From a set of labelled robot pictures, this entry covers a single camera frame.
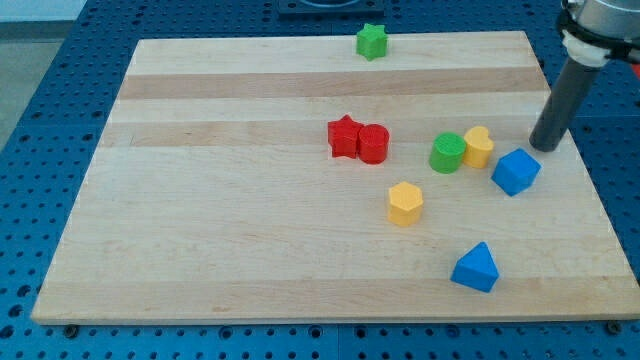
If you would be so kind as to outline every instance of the wooden cutting board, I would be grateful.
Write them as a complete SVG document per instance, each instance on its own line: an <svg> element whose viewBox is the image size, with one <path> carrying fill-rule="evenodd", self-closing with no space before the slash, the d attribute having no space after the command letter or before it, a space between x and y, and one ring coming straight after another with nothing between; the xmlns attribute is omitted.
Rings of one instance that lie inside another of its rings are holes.
<svg viewBox="0 0 640 360"><path fill-rule="evenodd" d="M640 289L576 147L531 149L549 89L522 32L143 40L32 317L42 324L622 319ZM391 132L369 166L329 156L345 113ZM483 170L427 165L443 131L487 126ZM543 165L510 198L497 158ZM387 189L420 186L420 223L386 219ZM449 281L486 241L501 273Z"/></svg>

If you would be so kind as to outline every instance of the triangular block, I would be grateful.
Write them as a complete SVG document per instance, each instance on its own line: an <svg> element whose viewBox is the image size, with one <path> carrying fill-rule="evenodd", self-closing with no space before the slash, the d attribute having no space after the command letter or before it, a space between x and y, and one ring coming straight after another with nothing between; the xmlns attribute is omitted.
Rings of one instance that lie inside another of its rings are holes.
<svg viewBox="0 0 640 360"><path fill-rule="evenodd" d="M460 258L451 281L476 290L490 292L500 277L487 243L481 242Z"/></svg>

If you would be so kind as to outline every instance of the black cylindrical end effector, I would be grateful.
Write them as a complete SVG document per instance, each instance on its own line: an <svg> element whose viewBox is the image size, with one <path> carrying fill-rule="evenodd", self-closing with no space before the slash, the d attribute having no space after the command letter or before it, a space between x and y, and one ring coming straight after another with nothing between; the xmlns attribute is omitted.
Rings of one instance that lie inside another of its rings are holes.
<svg viewBox="0 0 640 360"><path fill-rule="evenodd" d="M600 68L567 59L531 132L531 146L540 151L553 151L558 147L599 72Z"/></svg>

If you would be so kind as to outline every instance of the yellow hexagonal prism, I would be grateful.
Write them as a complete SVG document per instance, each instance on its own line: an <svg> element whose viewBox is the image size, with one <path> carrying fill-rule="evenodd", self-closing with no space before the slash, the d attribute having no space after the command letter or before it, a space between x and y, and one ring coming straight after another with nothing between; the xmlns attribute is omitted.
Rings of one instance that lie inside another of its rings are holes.
<svg viewBox="0 0 640 360"><path fill-rule="evenodd" d="M413 225L422 215L422 190L403 181L389 188L387 218L398 226Z"/></svg>

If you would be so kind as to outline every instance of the plastic block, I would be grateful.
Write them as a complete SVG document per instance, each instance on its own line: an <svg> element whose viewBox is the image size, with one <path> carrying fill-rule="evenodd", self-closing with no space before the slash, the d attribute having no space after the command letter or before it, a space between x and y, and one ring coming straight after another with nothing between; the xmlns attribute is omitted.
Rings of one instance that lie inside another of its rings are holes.
<svg viewBox="0 0 640 360"><path fill-rule="evenodd" d="M489 246L481 242L458 260L451 281L488 293L499 277Z"/></svg>
<svg viewBox="0 0 640 360"><path fill-rule="evenodd" d="M464 134L464 141L467 143L467 148L462 162L478 169L487 167L493 152L493 141L489 138L489 129L484 126L473 127Z"/></svg>
<svg viewBox="0 0 640 360"><path fill-rule="evenodd" d="M353 121L349 115L343 116L340 120L330 121L327 129L331 156L355 159L358 153L358 133L363 126Z"/></svg>
<svg viewBox="0 0 640 360"><path fill-rule="evenodd" d="M366 125L358 134L358 156L367 164L380 164L387 158L389 131L378 124Z"/></svg>
<svg viewBox="0 0 640 360"><path fill-rule="evenodd" d="M455 172L462 163L467 147L464 139L455 133L444 132L436 137L429 156L431 168L442 174Z"/></svg>
<svg viewBox="0 0 640 360"><path fill-rule="evenodd" d="M389 189L387 218L398 226L409 226L420 220L422 215L422 190L403 181Z"/></svg>
<svg viewBox="0 0 640 360"><path fill-rule="evenodd" d="M519 148L498 160L491 180L509 196L514 196L533 184L541 167L531 155Z"/></svg>
<svg viewBox="0 0 640 360"><path fill-rule="evenodd" d="M357 34L356 52L369 61L387 55L384 25L364 24L364 28Z"/></svg>

